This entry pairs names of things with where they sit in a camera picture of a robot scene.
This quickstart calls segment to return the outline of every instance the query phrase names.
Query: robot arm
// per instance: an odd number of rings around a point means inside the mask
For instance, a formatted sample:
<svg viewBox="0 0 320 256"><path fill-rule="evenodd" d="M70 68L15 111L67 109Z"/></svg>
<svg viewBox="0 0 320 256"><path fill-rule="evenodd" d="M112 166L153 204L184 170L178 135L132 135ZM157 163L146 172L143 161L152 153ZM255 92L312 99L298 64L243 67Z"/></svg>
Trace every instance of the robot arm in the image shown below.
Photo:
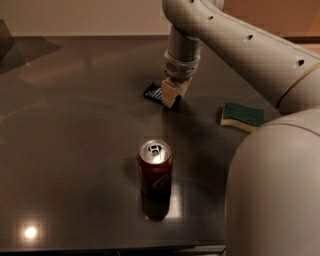
<svg viewBox="0 0 320 256"><path fill-rule="evenodd" d="M165 53L168 79L162 84L163 98L172 100L169 94L173 90L168 90L168 85L176 86L175 93L184 95L197 70L203 42L280 112L293 113L320 105L320 86L316 82L320 81L320 56L223 13L215 6L222 8L222 3L162 1L163 11L172 23Z"/></svg>
<svg viewBox="0 0 320 256"><path fill-rule="evenodd" d="M226 191L227 255L319 255L320 56L215 2L162 1L173 25L163 103L183 96L204 43L281 112L300 111L257 129L237 149Z"/></svg>

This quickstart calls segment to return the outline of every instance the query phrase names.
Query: yellow sponge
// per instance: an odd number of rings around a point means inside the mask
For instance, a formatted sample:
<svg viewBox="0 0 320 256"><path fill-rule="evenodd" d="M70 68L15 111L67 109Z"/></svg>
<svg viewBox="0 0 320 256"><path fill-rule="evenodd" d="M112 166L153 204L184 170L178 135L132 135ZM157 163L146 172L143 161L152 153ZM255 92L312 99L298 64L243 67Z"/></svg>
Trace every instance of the yellow sponge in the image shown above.
<svg viewBox="0 0 320 256"><path fill-rule="evenodd" d="M237 103L226 103L221 117L222 126L233 126L253 132L265 123L264 110L250 108Z"/></svg>

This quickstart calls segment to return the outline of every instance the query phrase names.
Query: glossy table surface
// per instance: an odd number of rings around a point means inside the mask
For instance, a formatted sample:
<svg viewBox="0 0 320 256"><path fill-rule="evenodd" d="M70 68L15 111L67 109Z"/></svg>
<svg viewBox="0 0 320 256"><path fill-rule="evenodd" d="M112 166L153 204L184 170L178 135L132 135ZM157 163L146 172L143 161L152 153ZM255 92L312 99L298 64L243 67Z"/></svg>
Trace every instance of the glossy table surface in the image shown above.
<svg viewBox="0 0 320 256"><path fill-rule="evenodd" d="M145 99L164 78L166 47L157 37L15 39L0 63L0 252L225 244L227 171L248 134L221 127L219 111L236 102L267 121L279 114L205 46L174 109ZM173 151L169 205L140 192L136 156L149 139Z"/></svg>

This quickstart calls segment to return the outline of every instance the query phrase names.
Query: soda can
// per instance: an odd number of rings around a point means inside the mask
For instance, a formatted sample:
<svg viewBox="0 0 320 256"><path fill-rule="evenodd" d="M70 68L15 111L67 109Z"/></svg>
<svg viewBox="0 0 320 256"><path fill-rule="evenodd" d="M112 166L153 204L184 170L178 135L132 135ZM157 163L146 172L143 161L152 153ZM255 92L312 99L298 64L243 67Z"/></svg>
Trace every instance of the soda can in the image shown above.
<svg viewBox="0 0 320 256"><path fill-rule="evenodd" d="M170 199L173 157L162 140L149 140L139 151L138 167L142 192L150 199Z"/></svg>

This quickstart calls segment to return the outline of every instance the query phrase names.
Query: wall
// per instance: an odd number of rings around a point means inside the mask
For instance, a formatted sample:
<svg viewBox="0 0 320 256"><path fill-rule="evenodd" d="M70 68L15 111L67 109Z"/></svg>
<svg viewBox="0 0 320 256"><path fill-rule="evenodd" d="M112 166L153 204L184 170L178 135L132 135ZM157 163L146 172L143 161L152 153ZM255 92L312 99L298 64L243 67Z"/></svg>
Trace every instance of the wall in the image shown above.
<svg viewBox="0 0 320 256"><path fill-rule="evenodd" d="M319 0L225 0L224 11L280 36L320 36Z"/></svg>
<svg viewBox="0 0 320 256"><path fill-rule="evenodd" d="M320 36L319 0L225 0L225 11L281 36ZM14 36L166 35L161 0L0 0Z"/></svg>
<svg viewBox="0 0 320 256"><path fill-rule="evenodd" d="M162 35L161 0L0 0L13 36Z"/></svg>

